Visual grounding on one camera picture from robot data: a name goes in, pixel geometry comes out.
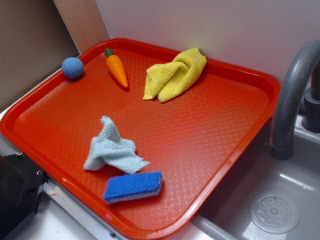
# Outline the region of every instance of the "knitted ball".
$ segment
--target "knitted ball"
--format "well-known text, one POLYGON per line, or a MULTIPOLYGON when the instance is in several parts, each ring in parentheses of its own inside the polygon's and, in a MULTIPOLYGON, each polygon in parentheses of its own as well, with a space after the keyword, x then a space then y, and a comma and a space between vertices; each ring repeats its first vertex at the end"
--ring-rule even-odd
POLYGON ((76 79, 84 73, 84 64, 76 57, 69 57, 62 63, 62 72, 70 79, 76 79))

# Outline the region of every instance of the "tray rim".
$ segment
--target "tray rim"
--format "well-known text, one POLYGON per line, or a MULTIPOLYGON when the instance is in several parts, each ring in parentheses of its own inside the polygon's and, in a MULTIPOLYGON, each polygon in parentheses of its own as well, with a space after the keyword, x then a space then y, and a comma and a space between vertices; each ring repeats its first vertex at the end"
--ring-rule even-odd
MULTIPOLYGON (((86 65, 92 59, 97 57, 99 54, 103 53, 105 48, 114 48, 117 46, 125 46, 128 51, 136 52, 142 55, 146 55, 148 57, 152 57, 147 54, 147 50, 152 50, 153 57, 161 59, 163 61, 170 62, 179 51, 164 48, 161 46, 155 46, 152 44, 139 42, 127 38, 113 38, 101 43, 96 44, 78 58, 83 61, 83 64, 86 65)), ((216 174, 213 175, 211 180, 204 186, 203 190, 195 197, 194 201, 190 204, 187 210, 172 224, 162 227, 155 230, 146 230, 146 229, 138 229, 132 222, 127 220, 122 215, 117 214, 117 211, 114 211, 110 207, 102 206, 100 204, 95 204, 95 201, 92 200, 93 196, 90 195, 89 192, 81 189, 80 187, 75 187, 73 185, 72 176, 65 176, 61 172, 56 170, 55 166, 52 166, 52 162, 50 163, 50 159, 48 159, 41 152, 37 151, 36 148, 30 146, 23 138, 21 138, 18 134, 14 132, 14 123, 18 119, 18 117, 25 111, 29 109, 32 105, 34 105, 37 101, 42 99, 47 93, 52 91, 62 82, 64 82, 63 77, 58 77, 62 75, 62 70, 60 69, 54 75, 52 75, 47 81, 43 84, 36 87, 29 94, 25 95, 19 101, 17 101, 3 116, 0 121, 0 132, 18 149, 21 149, 25 154, 27 154, 31 159, 34 159, 40 167, 45 169, 48 175, 54 176, 54 179, 61 184, 64 188, 70 191, 74 196, 76 196, 80 201, 86 204, 90 209, 92 209, 97 215, 99 215, 104 221, 108 222, 112 225, 117 231, 128 238, 140 239, 140 240, 148 240, 148 239, 158 239, 167 237, 173 234, 175 231, 182 228, 186 225, 191 218, 196 214, 201 205, 205 202, 205 200, 209 197, 210 193, 215 189, 215 187, 219 184, 222 178, 228 173, 228 171, 232 168, 232 166, 236 163, 237 159, 243 153, 243 151, 248 147, 248 145, 252 142, 255 136, 259 133, 262 127, 267 123, 269 118, 272 116, 276 104, 277 98, 280 91, 280 85, 278 81, 271 75, 267 73, 263 73, 260 71, 252 70, 249 68, 233 65, 230 63, 225 63, 222 61, 217 61, 213 59, 207 59, 207 66, 211 65, 217 68, 222 68, 225 70, 225 74, 231 74, 230 72, 237 72, 240 76, 248 76, 251 75, 252 78, 256 78, 257 80, 264 81, 252 81, 245 82, 245 84, 249 84, 251 86, 257 87, 266 93, 269 99, 269 104, 266 110, 260 115, 257 121, 251 126, 249 132, 244 136, 244 138, 239 142, 239 144, 235 147, 235 149, 230 153, 229 157, 225 160, 225 162, 220 166, 217 170, 216 174), (100 213, 107 212, 108 215, 102 215, 100 213)))

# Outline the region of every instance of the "red tray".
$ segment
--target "red tray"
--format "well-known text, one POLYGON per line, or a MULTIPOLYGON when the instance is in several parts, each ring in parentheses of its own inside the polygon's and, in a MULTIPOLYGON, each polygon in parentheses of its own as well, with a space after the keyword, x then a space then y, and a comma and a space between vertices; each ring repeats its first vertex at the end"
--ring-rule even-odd
POLYGON ((143 100, 146 70, 178 54, 129 39, 102 42, 79 58, 84 75, 61 71, 15 104, 2 134, 124 236, 157 239, 184 226, 272 115, 280 86, 265 73, 208 59, 198 81, 165 103, 143 100), (106 68, 112 48, 126 68, 123 89, 106 68), (110 117, 137 155, 162 171, 159 196, 108 205, 102 195, 120 170, 85 171, 91 139, 110 117))

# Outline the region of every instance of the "yellow microfiber cloth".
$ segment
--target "yellow microfiber cloth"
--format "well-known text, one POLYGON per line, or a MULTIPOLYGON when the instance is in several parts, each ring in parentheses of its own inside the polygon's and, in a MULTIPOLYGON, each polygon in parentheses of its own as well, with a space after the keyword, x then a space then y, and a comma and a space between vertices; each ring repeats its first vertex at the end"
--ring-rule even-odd
POLYGON ((202 73, 207 59, 198 48, 179 53, 172 62, 156 64, 146 70, 144 100, 158 97, 164 103, 182 94, 202 73))

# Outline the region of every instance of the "faucet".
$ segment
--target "faucet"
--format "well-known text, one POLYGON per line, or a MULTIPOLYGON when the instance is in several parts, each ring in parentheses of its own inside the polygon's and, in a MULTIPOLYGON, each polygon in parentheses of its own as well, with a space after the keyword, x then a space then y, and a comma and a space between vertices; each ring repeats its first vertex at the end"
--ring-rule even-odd
POLYGON ((284 77, 271 128, 270 153, 275 159, 287 160, 294 154, 294 130, 303 95, 306 116, 302 125, 320 133, 320 40, 299 50, 284 77), (310 78, 311 87, 305 90, 310 78))

